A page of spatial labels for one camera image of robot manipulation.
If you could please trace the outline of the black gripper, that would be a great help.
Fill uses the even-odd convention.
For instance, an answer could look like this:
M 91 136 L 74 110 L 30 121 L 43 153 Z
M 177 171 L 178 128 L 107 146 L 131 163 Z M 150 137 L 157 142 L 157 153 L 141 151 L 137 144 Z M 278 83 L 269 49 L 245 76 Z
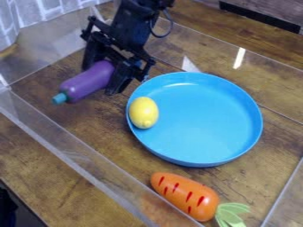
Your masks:
M 110 30 L 99 30 L 89 16 L 89 26 L 81 37 L 87 42 L 82 69 L 87 71 L 97 62 L 110 59 L 115 71 L 106 88 L 109 96 L 122 93 L 134 78 L 146 79 L 155 60 L 145 44 L 157 22 L 157 0 L 121 0 Z

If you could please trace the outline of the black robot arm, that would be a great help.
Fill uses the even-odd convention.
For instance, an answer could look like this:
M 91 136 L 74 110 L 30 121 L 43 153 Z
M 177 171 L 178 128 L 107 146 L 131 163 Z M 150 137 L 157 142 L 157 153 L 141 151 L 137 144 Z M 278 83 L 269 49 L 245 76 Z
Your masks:
M 155 65 L 155 59 L 145 50 L 150 35 L 165 38 L 173 31 L 158 35 L 153 29 L 161 12 L 174 25 L 167 8 L 175 0 L 121 0 L 121 6 L 110 25 L 97 16 L 89 16 L 89 26 L 81 37 L 87 42 L 82 69 L 89 70 L 103 59 L 110 59 L 115 70 L 106 87 L 106 94 L 122 93 L 134 78 L 143 82 Z

